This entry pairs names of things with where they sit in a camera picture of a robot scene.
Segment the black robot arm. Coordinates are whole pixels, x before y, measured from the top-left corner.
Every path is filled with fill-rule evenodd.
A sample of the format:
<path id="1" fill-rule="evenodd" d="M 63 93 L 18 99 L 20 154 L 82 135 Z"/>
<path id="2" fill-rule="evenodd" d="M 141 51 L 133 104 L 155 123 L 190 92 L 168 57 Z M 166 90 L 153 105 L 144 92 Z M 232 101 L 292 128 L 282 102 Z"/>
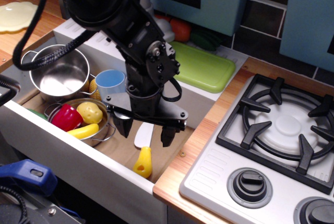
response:
<path id="1" fill-rule="evenodd" d="M 66 0 L 71 18 L 89 31 L 112 40 L 125 60 L 125 86 L 118 93 L 102 95 L 109 104 L 117 130 L 128 136 L 133 120 L 162 126 L 161 141 L 170 146 L 175 134 L 186 127 L 188 113 L 177 106 L 180 95 L 167 97 L 164 86 L 175 80 L 180 64 L 154 18 L 140 0 Z"/>

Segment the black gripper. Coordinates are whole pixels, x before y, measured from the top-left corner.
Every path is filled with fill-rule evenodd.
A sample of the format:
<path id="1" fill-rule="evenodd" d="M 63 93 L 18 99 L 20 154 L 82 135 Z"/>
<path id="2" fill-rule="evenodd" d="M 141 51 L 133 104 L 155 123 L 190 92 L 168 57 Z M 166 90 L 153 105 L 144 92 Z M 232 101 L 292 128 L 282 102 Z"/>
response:
<path id="1" fill-rule="evenodd" d="M 126 92 L 107 97 L 111 108 L 113 123 L 118 132 L 125 138 L 129 136 L 134 120 L 162 126 L 161 142 L 169 147 L 176 132 L 184 131 L 188 112 L 176 102 L 163 97 L 163 88 L 142 93 L 134 86 L 126 87 Z"/>

